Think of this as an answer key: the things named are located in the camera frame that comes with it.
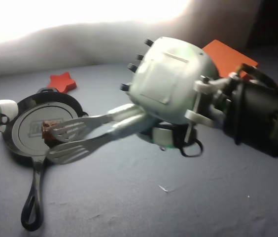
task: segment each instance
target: table surface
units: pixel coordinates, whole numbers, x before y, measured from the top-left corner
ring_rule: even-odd
[[[278,49],[248,55],[278,78]],[[125,65],[3,77],[0,99],[20,101],[66,71],[78,86],[69,94],[90,115],[129,103],[119,90],[132,77]],[[198,131],[205,146],[200,158],[131,136],[79,162],[47,168],[44,223],[33,233],[20,221],[33,171],[12,159],[0,135],[0,236],[278,237],[278,159],[236,146],[222,131]]]

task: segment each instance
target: star-shaped object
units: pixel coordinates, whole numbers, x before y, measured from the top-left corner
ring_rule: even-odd
[[[50,83],[47,87],[55,87],[59,92],[67,93],[76,88],[76,83],[70,77],[69,72],[65,72],[61,75],[51,75]]]

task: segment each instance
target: black frying pan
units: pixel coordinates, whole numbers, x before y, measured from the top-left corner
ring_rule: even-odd
[[[73,97],[55,88],[43,88],[18,103],[19,113],[2,134],[7,147],[21,159],[31,159],[33,182],[22,210],[21,223],[28,231],[37,230],[43,222],[40,182],[46,164],[45,153],[49,147],[41,138],[44,120],[67,121],[87,115]]]

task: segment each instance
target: orange block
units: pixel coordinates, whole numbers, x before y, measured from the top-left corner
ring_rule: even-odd
[[[229,73],[234,72],[242,63],[255,67],[258,65],[258,63],[254,60],[246,57],[216,39],[206,45],[203,48],[203,51],[205,51],[212,58],[219,70],[219,75],[224,78],[227,77]],[[245,72],[241,73],[241,77],[244,77],[245,75]]]

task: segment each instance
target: tongs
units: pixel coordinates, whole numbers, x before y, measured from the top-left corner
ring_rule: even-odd
[[[99,147],[135,133],[142,132],[157,122],[157,119],[141,111],[140,114],[116,123],[105,134],[87,140],[63,143],[51,148],[46,156],[56,164],[68,164],[85,158]]]
[[[107,112],[106,115],[76,118],[57,124],[50,129],[51,134],[61,142],[81,140],[94,129],[110,122],[121,122],[142,113],[137,105],[126,104]]]

